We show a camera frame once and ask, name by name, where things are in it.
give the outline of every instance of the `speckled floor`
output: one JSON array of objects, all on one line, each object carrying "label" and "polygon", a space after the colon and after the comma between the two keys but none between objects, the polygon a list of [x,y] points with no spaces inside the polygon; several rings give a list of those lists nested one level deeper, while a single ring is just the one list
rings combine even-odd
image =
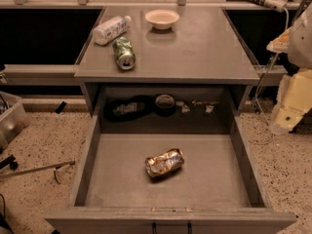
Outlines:
[{"label": "speckled floor", "polygon": [[[266,103],[267,117],[270,110],[271,104]],[[51,106],[41,108],[41,112],[28,111],[27,115],[29,127],[10,143],[1,159],[13,154],[20,171],[79,160],[90,122],[86,111],[74,112],[68,105],[56,114]],[[274,210],[297,215],[297,223],[280,234],[312,233],[312,127],[300,127],[296,134],[271,138],[262,116],[250,106],[246,106],[241,119]],[[76,166],[62,168],[61,184],[54,180],[53,170],[0,180],[7,221],[16,234],[53,232],[43,215],[68,206],[75,172]]]}]

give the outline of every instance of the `white bowl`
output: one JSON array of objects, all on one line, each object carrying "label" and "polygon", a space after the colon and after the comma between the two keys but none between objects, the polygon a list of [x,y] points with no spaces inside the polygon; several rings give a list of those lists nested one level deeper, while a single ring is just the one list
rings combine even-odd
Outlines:
[{"label": "white bowl", "polygon": [[168,29],[179,19],[178,13],[170,10],[154,10],[146,13],[145,19],[152,23],[154,28]]}]

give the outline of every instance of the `white robot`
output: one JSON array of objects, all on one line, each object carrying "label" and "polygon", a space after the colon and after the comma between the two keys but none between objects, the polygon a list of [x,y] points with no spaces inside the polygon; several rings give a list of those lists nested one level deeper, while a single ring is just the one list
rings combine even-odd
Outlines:
[{"label": "white robot", "polygon": [[312,108],[312,4],[267,49],[288,53],[289,61],[300,67],[293,77],[281,81],[270,126],[273,134],[280,135],[290,132]]}]

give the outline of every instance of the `bottle cap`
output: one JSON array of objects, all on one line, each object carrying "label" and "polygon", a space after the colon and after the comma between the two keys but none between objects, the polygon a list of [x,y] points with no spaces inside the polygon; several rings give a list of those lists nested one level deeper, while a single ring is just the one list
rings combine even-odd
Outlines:
[{"label": "bottle cap", "polygon": [[125,16],[125,20],[127,21],[127,26],[131,25],[132,19],[130,16]]}]

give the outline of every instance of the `gray tabletop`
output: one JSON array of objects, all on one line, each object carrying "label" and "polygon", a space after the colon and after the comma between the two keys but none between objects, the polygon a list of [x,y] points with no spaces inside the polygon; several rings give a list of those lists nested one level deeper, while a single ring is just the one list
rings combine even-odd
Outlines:
[{"label": "gray tabletop", "polygon": [[[169,30],[156,30],[145,20],[154,9],[176,11],[179,21]],[[136,53],[136,66],[128,71],[114,60],[112,43],[91,43],[76,77],[86,81],[162,82],[256,85],[258,76],[226,16],[208,5],[108,6],[101,21],[131,16],[127,37]]]}]

